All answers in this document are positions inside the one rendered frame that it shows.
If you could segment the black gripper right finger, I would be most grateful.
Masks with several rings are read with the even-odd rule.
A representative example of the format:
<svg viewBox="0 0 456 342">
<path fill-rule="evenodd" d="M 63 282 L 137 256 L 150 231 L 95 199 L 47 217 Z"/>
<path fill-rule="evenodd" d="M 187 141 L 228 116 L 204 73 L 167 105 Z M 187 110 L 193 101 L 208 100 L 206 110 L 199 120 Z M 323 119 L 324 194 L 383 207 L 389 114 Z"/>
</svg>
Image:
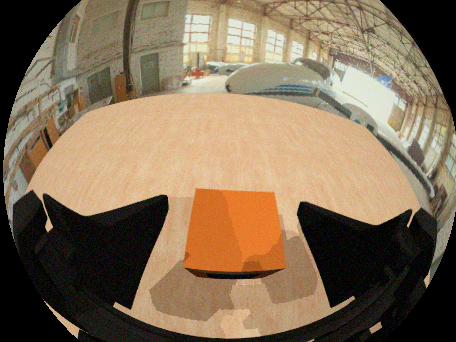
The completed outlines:
<svg viewBox="0 0 456 342">
<path fill-rule="evenodd" d="M 381 224 L 369 224 L 301 202 L 297 210 L 301 231 L 325 287 L 329 306 L 345 302 L 373 270 L 393 236 L 411 219 L 412 208 Z"/>
</svg>

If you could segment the orange block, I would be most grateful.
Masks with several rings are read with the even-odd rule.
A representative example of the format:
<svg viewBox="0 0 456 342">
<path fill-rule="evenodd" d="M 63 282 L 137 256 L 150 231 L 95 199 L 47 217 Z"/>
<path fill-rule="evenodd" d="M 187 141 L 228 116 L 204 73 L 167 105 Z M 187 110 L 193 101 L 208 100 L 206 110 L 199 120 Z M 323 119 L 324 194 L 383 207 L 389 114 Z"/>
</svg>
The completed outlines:
<svg viewBox="0 0 456 342">
<path fill-rule="evenodd" d="M 207 279 L 263 279 L 287 268 L 275 192 L 196 188 L 185 270 Z"/>
</svg>

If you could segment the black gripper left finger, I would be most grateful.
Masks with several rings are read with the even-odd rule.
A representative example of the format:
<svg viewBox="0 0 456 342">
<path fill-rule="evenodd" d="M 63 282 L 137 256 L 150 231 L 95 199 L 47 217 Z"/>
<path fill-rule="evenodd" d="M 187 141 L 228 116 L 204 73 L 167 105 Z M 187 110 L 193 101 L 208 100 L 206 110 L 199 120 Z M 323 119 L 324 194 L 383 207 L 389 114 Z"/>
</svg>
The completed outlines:
<svg viewBox="0 0 456 342">
<path fill-rule="evenodd" d="M 79 215 L 48 194 L 45 210 L 64 239 L 116 302 L 131 310 L 141 275 L 168 215 L 168 196 L 140 200 L 96 215 Z"/>
</svg>

